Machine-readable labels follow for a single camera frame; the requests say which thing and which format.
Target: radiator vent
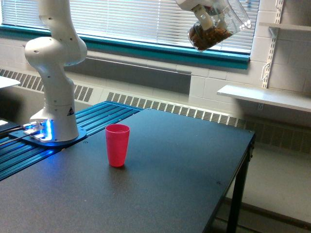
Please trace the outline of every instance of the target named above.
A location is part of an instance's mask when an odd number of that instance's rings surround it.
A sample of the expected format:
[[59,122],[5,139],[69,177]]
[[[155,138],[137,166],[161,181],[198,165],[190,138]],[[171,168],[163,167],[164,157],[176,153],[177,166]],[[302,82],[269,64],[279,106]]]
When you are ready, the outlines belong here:
[[[6,69],[0,69],[0,76],[15,79],[20,82],[19,86],[31,90],[41,91],[44,92],[43,82],[41,77],[30,75],[30,74],[23,74],[18,73]],[[83,102],[89,102],[93,88],[81,85],[74,86],[74,99],[80,100]]]
[[311,153],[311,133],[294,127],[281,127],[274,124],[243,120],[219,112],[194,108],[182,104],[159,100],[147,100],[134,96],[109,92],[108,101],[125,103],[134,107],[152,108],[169,113],[185,115],[197,119],[213,121],[224,125],[238,127],[256,132],[256,141],[272,146]]

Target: white table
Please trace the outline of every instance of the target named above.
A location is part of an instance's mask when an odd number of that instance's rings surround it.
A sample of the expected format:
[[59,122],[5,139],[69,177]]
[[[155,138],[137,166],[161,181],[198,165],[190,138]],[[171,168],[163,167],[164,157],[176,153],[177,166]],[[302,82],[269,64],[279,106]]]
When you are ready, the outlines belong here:
[[9,78],[5,78],[3,76],[0,76],[0,88],[19,85],[19,84],[20,84],[20,82],[17,80],[9,79]]

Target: blue led light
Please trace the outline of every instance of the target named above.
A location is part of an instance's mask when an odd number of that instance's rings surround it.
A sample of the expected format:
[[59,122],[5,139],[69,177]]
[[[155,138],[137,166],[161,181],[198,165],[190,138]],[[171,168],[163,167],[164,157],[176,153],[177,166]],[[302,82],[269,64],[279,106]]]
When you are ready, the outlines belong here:
[[46,121],[46,137],[45,139],[46,140],[52,140],[52,123],[50,120],[47,120]]
[[24,127],[24,130],[29,130],[29,129],[31,129],[32,127],[33,127],[32,125],[27,125],[27,126]]

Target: clear plastic container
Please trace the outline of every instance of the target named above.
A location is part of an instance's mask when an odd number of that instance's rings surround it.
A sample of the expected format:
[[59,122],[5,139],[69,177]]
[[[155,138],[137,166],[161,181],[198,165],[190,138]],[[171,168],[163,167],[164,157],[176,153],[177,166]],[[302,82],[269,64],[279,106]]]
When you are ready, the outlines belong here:
[[199,19],[188,31],[192,45],[205,51],[228,37],[251,28],[251,21],[239,0],[217,0],[192,9]]

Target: brown granular food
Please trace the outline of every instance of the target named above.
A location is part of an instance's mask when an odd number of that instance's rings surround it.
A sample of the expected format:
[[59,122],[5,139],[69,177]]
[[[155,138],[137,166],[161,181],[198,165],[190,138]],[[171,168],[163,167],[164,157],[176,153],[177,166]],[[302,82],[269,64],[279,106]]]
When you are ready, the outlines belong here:
[[204,31],[201,25],[195,25],[189,30],[189,39],[199,51],[207,50],[230,36],[232,33],[223,28],[212,27]]

